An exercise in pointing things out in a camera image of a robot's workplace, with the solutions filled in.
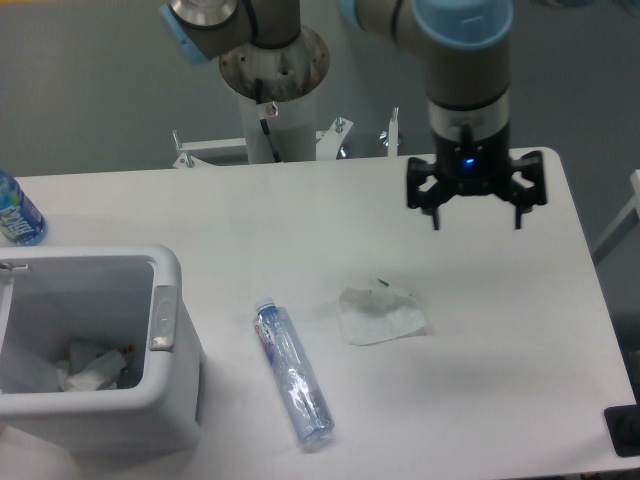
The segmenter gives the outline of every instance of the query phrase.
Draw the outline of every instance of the crumpled plastic bag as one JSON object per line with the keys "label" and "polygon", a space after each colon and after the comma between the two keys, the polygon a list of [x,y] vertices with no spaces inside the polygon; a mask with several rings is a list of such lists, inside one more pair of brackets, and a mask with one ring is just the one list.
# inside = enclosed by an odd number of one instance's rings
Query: crumpled plastic bag
{"label": "crumpled plastic bag", "polygon": [[415,299],[376,279],[371,290],[346,288],[338,299],[338,316],[347,341],[373,345],[400,337],[427,335],[427,319]]}

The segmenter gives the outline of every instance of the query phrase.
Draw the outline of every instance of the blue water bottle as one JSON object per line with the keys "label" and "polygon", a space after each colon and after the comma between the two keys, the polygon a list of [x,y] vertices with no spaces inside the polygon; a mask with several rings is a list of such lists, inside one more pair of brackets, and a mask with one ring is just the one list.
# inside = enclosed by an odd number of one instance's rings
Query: blue water bottle
{"label": "blue water bottle", "polygon": [[309,359],[286,309],[277,308],[271,298],[265,298],[256,303],[256,311],[253,328],[271,364],[293,428],[303,444],[311,444],[335,424]]}
{"label": "blue water bottle", "polygon": [[16,245],[37,245],[47,222],[15,178],[0,170],[0,231]]}

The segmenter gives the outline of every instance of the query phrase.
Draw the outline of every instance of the gray floor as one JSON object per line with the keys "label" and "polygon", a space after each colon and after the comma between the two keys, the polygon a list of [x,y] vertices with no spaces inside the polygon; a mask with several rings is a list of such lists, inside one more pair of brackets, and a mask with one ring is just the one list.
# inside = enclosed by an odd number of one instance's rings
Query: gray floor
{"label": "gray floor", "polygon": [[[629,175],[640,168],[640,19],[613,0],[566,10],[515,3],[512,144],[560,153],[591,242],[631,196]],[[173,129],[183,141],[241,136],[217,65],[183,61],[159,20],[160,4],[0,4],[3,168],[15,175],[168,168]],[[302,4],[304,22],[332,56],[319,128],[349,118],[351,153],[380,155],[377,135],[399,106],[401,153],[432,151],[418,63],[350,28],[334,1]],[[639,235],[599,269],[614,323],[638,348]]]}

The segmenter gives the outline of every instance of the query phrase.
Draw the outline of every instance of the white trash bin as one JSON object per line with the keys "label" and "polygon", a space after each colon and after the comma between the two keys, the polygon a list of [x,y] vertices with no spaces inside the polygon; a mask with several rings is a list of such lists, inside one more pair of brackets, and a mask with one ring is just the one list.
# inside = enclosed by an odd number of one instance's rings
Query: white trash bin
{"label": "white trash bin", "polygon": [[[76,451],[197,443],[204,355],[181,283],[161,246],[0,249],[0,421]],[[60,391],[54,364],[83,340],[135,347],[128,388]]]}

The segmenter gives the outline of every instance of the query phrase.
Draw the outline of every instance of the white table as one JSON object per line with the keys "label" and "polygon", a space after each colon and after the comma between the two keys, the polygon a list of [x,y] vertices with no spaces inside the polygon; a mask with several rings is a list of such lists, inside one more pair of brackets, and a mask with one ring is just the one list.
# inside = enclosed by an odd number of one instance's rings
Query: white table
{"label": "white table", "polygon": [[[517,150],[521,155],[525,150]],[[549,205],[454,198],[442,230],[405,207],[405,159],[21,179],[46,245],[162,243],[208,357],[203,438],[168,455],[71,455],[7,428],[3,479],[489,479],[640,466],[603,410],[633,403],[557,155]],[[418,297],[434,335],[371,347],[336,300],[372,276]],[[251,328],[287,306],[336,421],[298,445]]]}

